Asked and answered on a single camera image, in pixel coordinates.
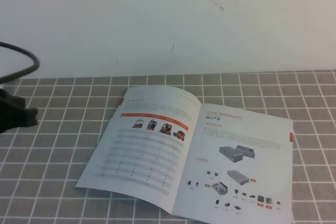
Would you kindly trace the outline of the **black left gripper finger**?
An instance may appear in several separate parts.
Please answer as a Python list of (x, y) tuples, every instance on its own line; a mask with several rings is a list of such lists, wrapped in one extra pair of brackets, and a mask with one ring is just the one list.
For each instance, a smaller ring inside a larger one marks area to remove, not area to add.
[(21, 127), (31, 127), (37, 125), (38, 124), (37, 116), (38, 116), (37, 108), (25, 109), (23, 111)]

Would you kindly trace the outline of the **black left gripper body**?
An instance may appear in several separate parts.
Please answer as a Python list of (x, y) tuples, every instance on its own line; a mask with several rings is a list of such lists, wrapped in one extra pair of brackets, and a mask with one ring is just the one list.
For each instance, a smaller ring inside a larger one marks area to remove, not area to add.
[(26, 123), (26, 101), (1, 89), (1, 133), (23, 127)]

